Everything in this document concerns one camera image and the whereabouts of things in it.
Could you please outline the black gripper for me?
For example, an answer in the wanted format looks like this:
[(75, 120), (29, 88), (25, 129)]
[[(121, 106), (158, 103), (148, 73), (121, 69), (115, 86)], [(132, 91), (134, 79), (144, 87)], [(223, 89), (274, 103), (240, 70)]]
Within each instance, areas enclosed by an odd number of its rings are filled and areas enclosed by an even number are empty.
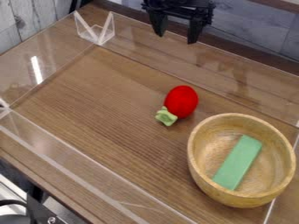
[(164, 35), (168, 16), (190, 20), (188, 44), (198, 42), (204, 25), (210, 25), (216, 5), (212, 0), (143, 0), (155, 34)]

